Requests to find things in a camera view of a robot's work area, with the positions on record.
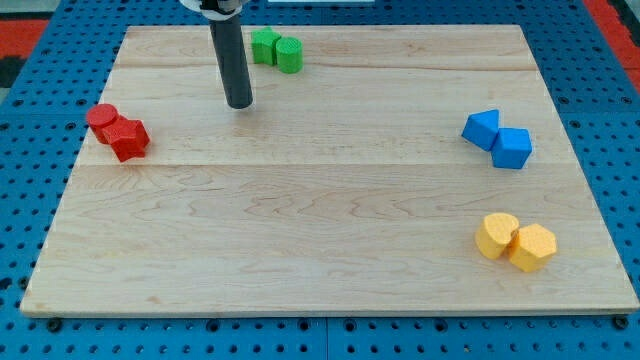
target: red surface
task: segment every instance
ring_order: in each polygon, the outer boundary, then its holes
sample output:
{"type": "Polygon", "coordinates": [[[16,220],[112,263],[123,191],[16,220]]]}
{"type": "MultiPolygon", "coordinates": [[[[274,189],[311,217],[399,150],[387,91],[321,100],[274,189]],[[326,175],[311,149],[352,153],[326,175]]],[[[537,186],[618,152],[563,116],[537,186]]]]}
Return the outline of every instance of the red surface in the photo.
{"type": "Polygon", "coordinates": [[[631,40],[631,32],[620,21],[618,11],[607,0],[584,0],[602,35],[640,92],[640,48],[631,40]]]}
{"type": "Polygon", "coordinates": [[[49,20],[0,20],[0,59],[26,59],[38,43],[49,20]]]}
{"type": "Polygon", "coordinates": [[[87,111],[87,124],[102,144],[108,144],[103,129],[113,124],[119,117],[118,110],[111,104],[98,104],[87,111]]]}
{"type": "Polygon", "coordinates": [[[146,155],[144,148],[149,144],[149,135],[140,120],[127,120],[120,116],[103,129],[103,134],[120,162],[146,155]]]}

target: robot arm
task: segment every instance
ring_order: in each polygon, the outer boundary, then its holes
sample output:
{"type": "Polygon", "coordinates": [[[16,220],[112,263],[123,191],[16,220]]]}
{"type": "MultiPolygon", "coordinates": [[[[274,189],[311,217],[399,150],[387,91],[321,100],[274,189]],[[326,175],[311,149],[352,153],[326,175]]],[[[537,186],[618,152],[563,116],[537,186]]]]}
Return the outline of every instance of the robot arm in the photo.
{"type": "Polygon", "coordinates": [[[227,104],[234,109],[251,105],[251,80],[238,14],[248,0],[180,0],[187,9],[209,20],[227,104]]]}

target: wood grain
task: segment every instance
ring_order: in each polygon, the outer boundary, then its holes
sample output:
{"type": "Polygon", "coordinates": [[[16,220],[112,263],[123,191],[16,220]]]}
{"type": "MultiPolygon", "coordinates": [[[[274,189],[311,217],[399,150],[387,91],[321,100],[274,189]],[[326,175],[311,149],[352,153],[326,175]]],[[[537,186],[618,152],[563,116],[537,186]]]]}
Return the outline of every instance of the wood grain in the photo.
{"type": "Polygon", "coordinates": [[[150,130],[120,165],[87,136],[31,279],[29,316],[483,316],[638,301],[516,26],[282,27],[297,75],[250,65],[231,111],[208,28],[131,28],[103,93],[150,130]],[[466,116],[528,127],[495,169],[466,116]],[[484,258],[491,212],[558,238],[525,274],[484,258]]]}

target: block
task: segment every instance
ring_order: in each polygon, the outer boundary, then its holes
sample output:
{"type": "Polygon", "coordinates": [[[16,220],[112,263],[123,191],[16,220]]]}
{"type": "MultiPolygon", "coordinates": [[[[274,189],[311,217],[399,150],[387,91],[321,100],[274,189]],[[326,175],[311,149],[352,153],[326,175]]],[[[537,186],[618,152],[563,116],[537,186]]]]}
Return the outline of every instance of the block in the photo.
{"type": "Polygon", "coordinates": [[[276,43],[278,68],[285,74],[302,70],[302,42],[294,37],[284,37],[276,43]]]}
{"type": "Polygon", "coordinates": [[[495,260],[502,255],[519,226],[518,218],[511,214],[489,214],[476,231],[476,245],[482,255],[495,260]]]}
{"type": "Polygon", "coordinates": [[[497,109],[471,114],[462,131],[462,137],[484,151],[490,151],[498,136],[500,112],[497,109]]]}
{"type": "Polygon", "coordinates": [[[119,117],[118,110],[111,104],[98,104],[86,114],[87,124],[101,144],[108,144],[103,134],[104,128],[113,124],[119,117]]]}
{"type": "Polygon", "coordinates": [[[120,162],[145,156],[144,148],[149,144],[150,139],[142,121],[128,120],[121,116],[103,132],[120,162]]]}
{"type": "Polygon", "coordinates": [[[539,224],[525,226],[508,246],[509,261],[524,272],[543,268],[558,251],[556,236],[539,224]]]}
{"type": "Polygon", "coordinates": [[[493,166],[504,169],[522,169],[533,151],[529,130],[502,128],[491,149],[493,166]]]}
{"type": "Polygon", "coordinates": [[[276,64],[276,42],[282,36],[267,26],[251,32],[251,52],[256,64],[276,64]]]}

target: blue pegboard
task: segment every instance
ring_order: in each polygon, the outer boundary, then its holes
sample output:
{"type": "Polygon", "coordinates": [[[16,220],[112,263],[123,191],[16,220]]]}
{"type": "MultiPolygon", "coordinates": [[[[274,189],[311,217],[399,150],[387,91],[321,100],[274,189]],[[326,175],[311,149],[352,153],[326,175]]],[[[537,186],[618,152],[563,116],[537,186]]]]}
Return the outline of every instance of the blue pegboard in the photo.
{"type": "MultiPolygon", "coordinates": [[[[271,7],[245,24],[519,24],[636,291],[640,98],[579,1],[271,7]]],[[[205,24],[178,0],[63,0],[0,107],[0,357],[635,358],[640,317],[32,320],[19,310],[129,25],[205,24]]]]}

